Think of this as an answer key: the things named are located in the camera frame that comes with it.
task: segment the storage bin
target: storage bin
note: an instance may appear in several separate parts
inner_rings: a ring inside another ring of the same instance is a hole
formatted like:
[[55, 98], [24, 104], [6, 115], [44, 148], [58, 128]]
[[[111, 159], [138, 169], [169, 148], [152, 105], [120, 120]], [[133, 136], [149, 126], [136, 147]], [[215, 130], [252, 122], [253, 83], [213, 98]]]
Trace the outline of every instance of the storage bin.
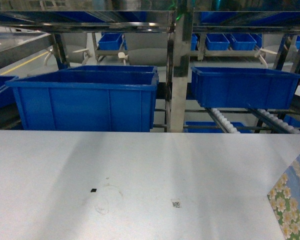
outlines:
[[[185, 122], [186, 125], [189, 126], [217, 126], [217, 124], [214, 121], [187, 121]], [[231, 122], [231, 124], [236, 128], [236, 127], [245, 127], [244, 124], [241, 122]], [[242, 134], [250, 134], [250, 130], [238, 130]], [[222, 134], [222, 130], [219, 128], [185, 128], [184, 129], [185, 133], [201, 133], [201, 134]]]
[[261, 48], [262, 47], [262, 34], [256, 34], [253, 33], [251, 34], [251, 36], [253, 37], [253, 39], [256, 41], [256, 45]]
[[193, 33], [191, 37], [191, 51], [196, 50], [197, 41], [198, 41], [198, 37]]
[[300, 36], [297, 36], [297, 37], [296, 37], [295, 47], [296, 47], [296, 49], [299, 49], [299, 48], [300, 48]]
[[206, 48], [210, 51], [228, 50], [230, 42], [224, 34], [208, 33], [205, 39]]
[[11, 87], [5, 85], [5, 81], [16, 80], [17, 76], [0, 76], [0, 108], [16, 102]]
[[236, 11], [202, 11], [201, 23], [206, 24], [219, 24], [228, 20], [238, 13]]
[[149, 132], [158, 74], [57, 71], [7, 81], [25, 130]]
[[119, 13], [124, 16], [129, 22], [144, 23], [147, 21], [146, 11], [119, 11]]
[[61, 71], [111, 71], [111, 72], [140, 72], [140, 73], [157, 73], [156, 66], [118, 66], [118, 65], [84, 65], [66, 68]]
[[128, 48], [127, 48], [127, 42], [126, 42], [125, 39], [123, 40], [123, 46], [124, 46], [124, 50], [128, 50]]
[[119, 50], [122, 41], [121, 33], [105, 33], [98, 43], [100, 50]]
[[225, 35], [233, 50], [251, 51], [257, 42], [250, 34], [233, 33]]
[[283, 121], [295, 128], [300, 128], [300, 121], [293, 118], [292, 116], [285, 115]]
[[193, 67], [191, 91], [204, 108], [288, 109], [299, 79], [264, 68]]

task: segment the yellow floor line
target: yellow floor line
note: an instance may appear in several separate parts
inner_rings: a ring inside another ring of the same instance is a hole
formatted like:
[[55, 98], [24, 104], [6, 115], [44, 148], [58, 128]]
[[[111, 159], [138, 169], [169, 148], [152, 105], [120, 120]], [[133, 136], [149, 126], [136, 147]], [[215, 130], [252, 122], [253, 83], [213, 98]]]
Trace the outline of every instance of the yellow floor line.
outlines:
[[38, 58], [40, 58], [40, 57], [42, 57], [42, 56], [44, 56], [44, 55], [48, 54], [48, 53], [49, 53], [49, 52], [48, 52], [48, 51], [46, 51], [46, 52], [44, 52], [44, 53], [42, 53], [42, 54], [40, 54], [40, 55], [38, 55], [38, 56], [35, 56], [34, 58], [31, 58], [30, 60], [28, 60], [28, 61], [25, 61], [25, 62], [23, 62], [23, 63], [19, 64], [18, 66], [15, 66], [15, 67], [13, 67], [13, 68], [11, 68], [11, 69], [7, 70], [7, 71], [4, 71], [4, 72], [3, 72], [3, 73], [1, 73], [0, 75], [5, 75], [5, 74], [8, 74], [8, 73], [12, 72], [13, 70], [16, 70], [16, 69], [18, 69], [18, 68], [20, 68], [20, 67], [22, 67], [22, 66], [24, 66], [24, 65], [26, 65], [26, 64], [28, 64], [28, 63], [30, 63], [30, 62], [32, 62], [32, 61], [34, 61], [34, 60], [36, 60], [36, 59], [38, 59]]

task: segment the blue patterned box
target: blue patterned box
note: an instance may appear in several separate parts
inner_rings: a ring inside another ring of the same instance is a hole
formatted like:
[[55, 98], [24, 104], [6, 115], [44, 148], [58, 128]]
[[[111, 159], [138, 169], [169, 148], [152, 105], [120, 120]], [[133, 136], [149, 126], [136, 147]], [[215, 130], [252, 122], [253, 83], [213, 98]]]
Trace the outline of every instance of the blue patterned box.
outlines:
[[300, 240], [300, 155], [268, 194], [285, 239]]

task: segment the white table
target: white table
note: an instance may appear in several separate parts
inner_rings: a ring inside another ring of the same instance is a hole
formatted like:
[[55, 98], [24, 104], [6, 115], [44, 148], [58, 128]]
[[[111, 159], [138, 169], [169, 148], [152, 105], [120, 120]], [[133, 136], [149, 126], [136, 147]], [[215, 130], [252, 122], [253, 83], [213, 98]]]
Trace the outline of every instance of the white table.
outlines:
[[0, 240], [283, 240], [266, 195], [299, 152], [300, 135], [0, 131]]

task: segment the small square sticker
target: small square sticker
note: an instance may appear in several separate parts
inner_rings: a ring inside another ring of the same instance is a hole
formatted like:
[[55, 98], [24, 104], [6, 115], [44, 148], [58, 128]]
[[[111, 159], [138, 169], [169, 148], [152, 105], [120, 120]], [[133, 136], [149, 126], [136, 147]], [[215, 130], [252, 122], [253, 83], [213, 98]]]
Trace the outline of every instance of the small square sticker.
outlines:
[[172, 198], [171, 202], [175, 208], [181, 208], [181, 201], [179, 198]]

